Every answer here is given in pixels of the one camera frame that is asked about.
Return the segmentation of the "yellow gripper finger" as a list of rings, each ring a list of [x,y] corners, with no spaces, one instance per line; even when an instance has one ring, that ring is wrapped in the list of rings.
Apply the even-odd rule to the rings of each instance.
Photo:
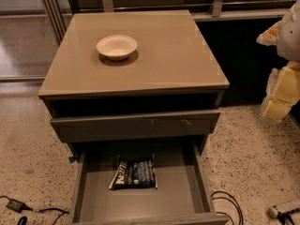
[[[273,68],[262,101],[262,116],[281,121],[300,100],[300,63],[290,61],[282,69]]]
[[[278,29],[280,24],[281,21],[278,21],[274,23],[272,26],[270,26],[263,33],[259,34],[259,36],[256,39],[256,42],[265,46],[271,46],[271,45],[276,46],[278,43]]]

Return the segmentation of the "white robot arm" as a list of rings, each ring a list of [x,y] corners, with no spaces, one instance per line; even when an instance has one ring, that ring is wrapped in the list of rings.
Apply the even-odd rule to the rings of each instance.
[[[300,100],[300,0],[256,41],[276,46],[277,54],[288,61],[282,69],[272,69],[262,101],[262,117],[280,122]]]

